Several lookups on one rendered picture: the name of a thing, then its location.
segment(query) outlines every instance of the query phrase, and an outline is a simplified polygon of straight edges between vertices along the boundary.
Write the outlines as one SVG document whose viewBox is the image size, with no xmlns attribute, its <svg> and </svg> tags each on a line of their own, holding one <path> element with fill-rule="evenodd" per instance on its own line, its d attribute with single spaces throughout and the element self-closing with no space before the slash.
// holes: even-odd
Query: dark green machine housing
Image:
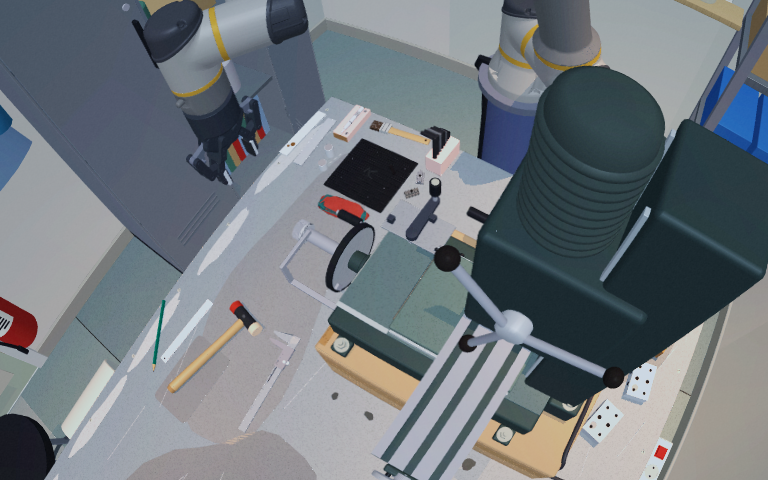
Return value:
<svg viewBox="0 0 768 480">
<path fill-rule="evenodd" d="M 768 259 L 768 165 L 690 121 L 661 161 L 663 132 L 657 102 L 629 77 L 561 74 L 479 232 L 472 271 L 502 311 L 532 320 L 536 338 L 626 373 L 763 278 Z M 494 327 L 471 296 L 465 313 Z M 572 405 L 605 388 L 551 357 L 526 383 Z"/>
</svg>

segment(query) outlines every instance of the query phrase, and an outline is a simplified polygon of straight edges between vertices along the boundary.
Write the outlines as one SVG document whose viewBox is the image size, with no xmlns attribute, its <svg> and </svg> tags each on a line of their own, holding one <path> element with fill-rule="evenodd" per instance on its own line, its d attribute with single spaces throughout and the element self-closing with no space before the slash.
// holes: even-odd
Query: pink block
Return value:
<svg viewBox="0 0 768 480">
<path fill-rule="evenodd" d="M 351 125 L 349 125 L 348 128 L 345 128 L 346 124 L 349 123 L 349 120 L 351 120 L 352 117 L 354 117 L 355 114 L 358 112 L 358 109 L 361 110 L 360 115 L 358 115 L 358 117 L 355 118 L 355 120 L 352 122 Z M 334 129 L 334 137 L 339 138 L 344 142 L 350 142 L 352 140 L 352 137 L 354 137 L 355 134 L 360 131 L 361 127 L 363 127 L 363 124 L 366 123 L 367 120 L 369 120 L 369 117 L 371 115 L 372 115 L 372 112 L 368 108 L 363 108 L 360 105 L 355 105 L 354 107 L 352 107 L 351 111 L 349 111 L 349 114 L 346 115 L 346 118 L 340 120 L 340 122 L 337 123 L 337 128 Z"/>
<path fill-rule="evenodd" d="M 437 158 L 431 156 L 433 151 L 432 149 L 425 155 L 425 169 L 435 175 L 443 175 L 443 172 L 448 170 L 460 156 L 461 141 L 455 137 L 449 137 L 449 141 L 443 145 L 443 150 L 440 151 Z"/>
</svg>

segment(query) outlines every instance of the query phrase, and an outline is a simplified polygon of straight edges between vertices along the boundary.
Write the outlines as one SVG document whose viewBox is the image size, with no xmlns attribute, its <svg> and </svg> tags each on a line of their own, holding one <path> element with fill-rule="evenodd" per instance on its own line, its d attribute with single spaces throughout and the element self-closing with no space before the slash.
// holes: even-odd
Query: black ball knob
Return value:
<svg viewBox="0 0 768 480">
<path fill-rule="evenodd" d="M 432 178 L 428 181 L 428 191 L 431 193 L 432 197 L 439 197 L 440 193 L 442 193 L 443 184 L 440 183 L 440 179 L 437 177 Z"/>
<path fill-rule="evenodd" d="M 461 264 L 461 252 L 451 245 L 444 245 L 434 252 L 434 265 L 444 272 L 452 272 Z"/>
<path fill-rule="evenodd" d="M 608 388 L 617 388 L 622 385 L 625 380 L 625 373 L 623 373 L 620 367 L 611 367 L 605 370 L 605 374 L 602 375 L 602 382 Z"/>
<path fill-rule="evenodd" d="M 461 350 L 464 352 L 472 352 L 475 350 L 475 347 L 470 347 L 468 342 L 471 338 L 475 338 L 472 335 L 464 335 L 461 337 L 461 339 L 458 341 L 458 346 L 461 347 Z"/>
</svg>

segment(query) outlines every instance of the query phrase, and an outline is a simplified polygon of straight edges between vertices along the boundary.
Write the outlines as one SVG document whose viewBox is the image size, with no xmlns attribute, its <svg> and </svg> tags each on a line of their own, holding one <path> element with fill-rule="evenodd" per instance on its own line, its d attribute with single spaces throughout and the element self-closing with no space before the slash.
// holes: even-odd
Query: wooden hammer handle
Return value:
<svg viewBox="0 0 768 480">
<path fill-rule="evenodd" d="M 428 143 L 431 142 L 431 140 L 427 137 L 423 137 L 422 135 L 415 135 L 413 133 L 408 133 L 394 127 L 390 127 L 390 130 L 388 130 L 387 133 L 392 133 L 393 135 L 398 135 L 402 138 L 407 138 L 408 140 L 413 140 L 414 142 L 419 142 L 423 145 L 428 145 Z"/>
<path fill-rule="evenodd" d="M 204 353 L 199 355 L 198 358 L 193 360 L 193 363 L 191 363 L 187 368 L 185 368 L 180 375 L 175 377 L 175 380 L 172 380 L 172 383 L 170 383 L 169 386 L 166 387 L 166 389 L 169 390 L 171 393 L 177 392 L 178 389 L 181 388 L 181 385 L 187 383 L 187 380 L 189 380 L 190 377 L 192 377 L 199 370 L 199 368 L 204 366 L 204 364 L 207 363 L 208 360 L 213 358 L 213 356 L 216 355 L 216 352 L 218 352 L 220 348 L 222 348 L 226 343 L 228 343 L 228 340 L 231 340 L 231 338 L 243 328 L 245 328 L 245 325 L 243 324 L 242 320 L 237 320 L 236 322 L 234 322 L 234 324 L 231 325 L 231 327 L 228 328 L 228 330 L 225 330 L 225 333 L 223 333 L 221 337 L 219 337 L 215 342 L 213 342 L 213 345 L 207 347 L 207 350 L 205 350 Z"/>
</svg>

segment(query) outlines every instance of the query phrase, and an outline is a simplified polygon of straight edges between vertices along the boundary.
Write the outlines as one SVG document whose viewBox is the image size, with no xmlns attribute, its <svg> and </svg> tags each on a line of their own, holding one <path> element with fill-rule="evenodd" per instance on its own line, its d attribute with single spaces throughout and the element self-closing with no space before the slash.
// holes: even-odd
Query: hammer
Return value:
<svg viewBox="0 0 768 480">
<path fill-rule="evenodd" d="M 257 323 L 255 319 L 252 318 L 251 314 L 248 312 L 248 310 L 246 310 L 245 307 L 243 307 L 243 304 L 239 300 L 231 304 L 231 311 L 234 312 L 234 316 L 236 316 L 238 320 L 234 322 L 234 324 L 231 325 L 228 330 L 225 330 L 225 333 L 216 339 L 216 341 L 213 342 L 213 345 L 207 347 L 207 350 L 205 350 L 204 353 L 193 360 L 193 363 L 185 368 L 180 375 L 175 377 L 175 380 L 172 380 L 169 386 L 166 387 L 167 390 L 169 390 L 171 393 L 177 392 L 178 389 L 181 388 L 181 385 L 185 384 L 187 380 L 190 379 L 190 377 L 192 377 L 202 366 L 204 366 L 205 363 L 207 363 L 208 360 L 213 358 L 213 356 L 216 355 L 216 352 L 218 352 L 220 348 L 228 343 L 228 340 L 231 340 L 231 338 L 236 335 L 237 332 L 239 332 L 243 327 L 249 331 L 252 337 L 258 336 L 258 334 L 260 334 L 260 332 L 263 330 L 263 327 Z"/>
</svg>

